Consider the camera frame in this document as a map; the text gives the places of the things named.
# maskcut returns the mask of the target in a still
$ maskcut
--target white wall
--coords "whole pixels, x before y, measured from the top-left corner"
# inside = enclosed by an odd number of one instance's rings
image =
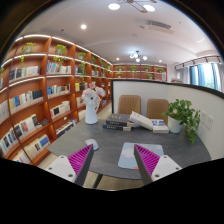
[[[171,82],[172,78],[177,78],[176,70],[173,66],[167,66],[167,82]]]
[[[175,85],[115,81],[114,85],[114,113],[117,113],[120,95],[139,95],[141,97],[141,114],[146,116],[146,104],[150,98],[167,99],[174,102],[176,99],[190,100],[192,108],[203,110],[213,119],[209,130],[202,122],[199,125],[198,136],[205,144],[212,160],[224,157],[224,100],[213,94],[187,87]]]
[[[141,97],[141,114],[146,116],[147,102],[150,98],[164,99],[168,94],[168,85],[132,82],[132,81],[116,81],[114,82],[114,113],[117,113],[118,101],[120,95],[138,95]]]

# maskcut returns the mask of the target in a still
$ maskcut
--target beige chair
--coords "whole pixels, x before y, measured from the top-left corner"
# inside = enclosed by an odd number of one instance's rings
[[[149,99],[147,101],[147,118],[162,119],[168,123],[168,116],[162,116],[161,113],[168,111],[169,102],[164,99]]]
[[[141,114],[141,97],[136,95],[121,95],[117,113],[131,114],[132,111]]]

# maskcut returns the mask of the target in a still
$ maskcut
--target floor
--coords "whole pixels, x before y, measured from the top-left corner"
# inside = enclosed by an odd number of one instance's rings
[[[111,104],[109,104],[102,111],[98,113],[97,117],[98,119],[106,119],[107,117],[109,117],[111,113],[112,113],[112,106]],[[51,153],[47,158],[45,158],[38,165],[38,167],[41,169],[45,169],[55,159],[57,159],[57,156]],[[97,174],[88,171],[83,187],[92,188],[96,180],[96,177],[97,177]],[[135,188],[140,188],[143,186],[144,184],[141,180],[125,180],[125,179],[118,179],[118,178],[103,176],[97,189],[117,191],[117,190],[135,189]]]

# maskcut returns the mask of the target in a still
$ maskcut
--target ceiling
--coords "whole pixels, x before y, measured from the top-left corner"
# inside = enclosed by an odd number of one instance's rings
[[[139,51],[148,59],[140,63],[176,65],[197,57],[218,55],[205,33],[187,16],[162,2],[145,0],[154,12],[141,13],[129,3],[110,10],[122,0],[66,0],[31,21],[20,33],[44,33],[73,41],[111,63],[135,63],[130,54]],[[146,25],[147,20],[170,25],[170,30]]]

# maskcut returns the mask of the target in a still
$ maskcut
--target table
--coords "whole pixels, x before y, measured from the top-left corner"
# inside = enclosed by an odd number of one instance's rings
[[[164,155],[168,155],[182,168],[190,165],[207,162],[211,157],[200,138],[197,136],[194,145],[188,141],[184,128],[178,134],[153,133],[143,127],[136,127],[132,131],[104,129],[105,120],[98,120],[96,124],[86,124],[85,119],[76,124],[59,139],[54,141],[47,149],[57,155],[69,156],[86,146],[85,140],[95,139],[99,149],[94,151],[89,171],[98,174],[93,188],[96,188],[103,175],[140,180],[139,170],[118,167],[118,161],[125,142],[142,144],[160,144]]]

